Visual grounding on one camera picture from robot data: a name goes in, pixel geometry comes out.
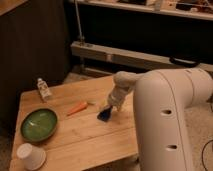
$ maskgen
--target white cup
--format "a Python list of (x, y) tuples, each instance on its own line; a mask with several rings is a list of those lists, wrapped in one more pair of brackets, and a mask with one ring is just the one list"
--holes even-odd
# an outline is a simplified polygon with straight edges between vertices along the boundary
[(25, 168), (28, 170), (36, 170), (40, 168), (46, 160), (44, 149), (29, 143), (19, 146), (17, 156), (23, 161)]

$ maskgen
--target green plate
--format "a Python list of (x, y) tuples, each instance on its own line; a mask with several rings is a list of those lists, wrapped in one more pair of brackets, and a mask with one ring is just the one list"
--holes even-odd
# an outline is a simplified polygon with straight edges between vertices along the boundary
[(40, 142), (54, 133), (56, 124), (55, 112), (50, 109), (38, 109), (24, 119), (21, 125), (21, 134), (28, 142)]

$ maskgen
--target small bottle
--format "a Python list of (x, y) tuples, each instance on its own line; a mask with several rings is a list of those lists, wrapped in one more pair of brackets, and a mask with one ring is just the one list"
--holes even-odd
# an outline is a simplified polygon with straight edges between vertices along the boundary
[(37, 87), (41, 95), (41, 98), (44, 102), (46, 102), (47, 100), (51, 98), (52, 93), (50, 92), (50, 89), (48, 88), (47, 83), (41, 78), (38, 78)]

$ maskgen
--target orange carrot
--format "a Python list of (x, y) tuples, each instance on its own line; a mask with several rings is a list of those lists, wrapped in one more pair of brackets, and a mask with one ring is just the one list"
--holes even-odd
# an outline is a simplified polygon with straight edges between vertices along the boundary
[(86, 109), (87, 106), (88, 106), (88, 103), (87, 103), (87, 102), (85, 102), (85, 101), (84, 101), (84, 102), (80, 102), (80, 103), (76, 104), (76, 105), (70, 110), (70, 112), (69, 112), (69, 114), (67, 114), (67, 116), (70, 116), (70, 115), (72, 115), (72, 114), (74, 114), (74, 113), (80, 112), (80, 111)]

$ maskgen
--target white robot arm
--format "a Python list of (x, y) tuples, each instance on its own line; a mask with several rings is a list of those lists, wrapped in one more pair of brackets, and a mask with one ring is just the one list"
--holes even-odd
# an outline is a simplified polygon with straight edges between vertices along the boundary
[(184, 109), (210, 98), (211, 76), (198, 68), (170, 69), (145, 74), (119, 72), (114, 81), (115, 88), (108, 96), (111, 106), (119, 108), (134, 87), (141, 170), (194, 171)]

